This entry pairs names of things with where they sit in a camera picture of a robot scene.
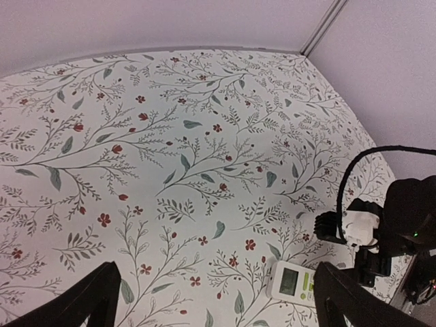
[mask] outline white robot part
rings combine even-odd
[[[378,229],[380,219],[373,213],[362,211],[347,211],[347,214],[342,218],[342,228],[345,232],[345,238],[349,245],[371,246],[377,244],[377,240],[373,237],[374,230]],[[369,250],[373,253],[378,253],[378,247]]]

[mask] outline floral patterned surface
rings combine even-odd
[[[117,326],[317,326],[265,295],[270,266],[351,266],[303,213],[331,209],[373,146],[298,55],[198,50],[87,59],[0,81],[0,321],[115,261]],[[382,204],[363,160],[346,191]],[[374,295],[386,301],[408,258]]]

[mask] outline red flower print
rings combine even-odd
[[[106,227],[107,225],[110,224],[110,217],[109,217],[108,214],[106,214],[106,213],[102,213],[102,214],[100,215],[100,217],[97,218],[97,221],[98,221],[99,223],[102,223],[102,226],[103,226],[103,227]]]
[[[140,274],[146,274],[146,275],[149,275],[150,274],[150,272],[151,272],[151,266],[146,266],[145,264],[141,264],[141,270],[139,270],[139,273]]]
[[[138,117],[139,117],[140,121],[146,121],[149,118],[149,116],[147,114],[144,114],[144,113],[139,114]]]
[[[22,251],[15,248],[12,252],[14,259],[21,259]]]
[[[144,209],[140,208],[139,206],[135,206],[134,214],[140,215],[142,211],[144,211]]]
[[[121,147],[121,145],[118,144],[112,147],[112,152],[115,153],[116,155],[119,155],[122,150],[123,148]]]
[[[199,237],[199,238],[198,238],[198,241],[200,242],[200,245],[201,245],[201,246],[203,246],[203,245],[209,243],[209,242],[207,241],[207,239],[206,239],[205,236],[203,236],[203,238]]]
[[[223,129],[221,128],[221,126],[219,126],[219,124],[216,124],[216,125],[213,125],[213,130],[216,131],[217,133],[219,133]]]
[[[136,97],[135,100],[141,104],[142,102],[145,102],[145,97],[143,97],[142,95],[139,95]]]
[[[256,246],[256,243],[254,243],[254,240],[246,240],[245,241],[245,249],[247,251],[254,250],[254,247]]]
[[[199,277],[197,277],[197,278],[191,277],[189,280],[192,281],[192,283],[191,283],[192,287],[200,286],[200,278]]]
[[[83,125],[82,124],[75,124],[73,129],[75,131],[82,131],[83,130]]]
[[[238,257],[235,257],[234,255],[232,255],[232,257],[229,260],[229,265],[232,267],[238,266],[239,265]]]

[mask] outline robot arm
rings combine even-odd
[[[408,151],[436,155],[436,150],[406,146],[381,146],[363,151],[347,167],[337,198],[337,211],[322,213],[315,220],[320,240],[348,244],[358,251],[351,275],[361,285],[373,287],[375,276],[390,275],[391,258],[436,249],[436,176],[393,182],[384,208],[355,199],[345,215],[342,197],[353,167],[366,155],[380,151]]]

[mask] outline digital timer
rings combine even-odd
[[[286,261],[278,261],[271,268],[266,295],[296,305],[315,307],[314,276],[314,270]]]

